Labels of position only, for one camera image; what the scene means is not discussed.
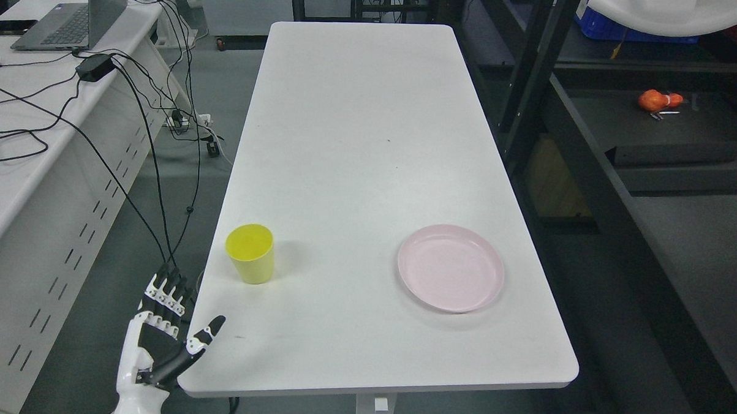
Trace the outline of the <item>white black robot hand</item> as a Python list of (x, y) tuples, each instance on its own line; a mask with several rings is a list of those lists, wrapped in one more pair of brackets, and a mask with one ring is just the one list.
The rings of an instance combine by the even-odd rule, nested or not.
[(178, 377), (212, 344), (225, 324), (222, 315), (180, 338), (190, 298), (186, 279), (166, 262), (148, 281), (127, 324), (117, 368), (118, 402), (110, 414), (162, 414)]

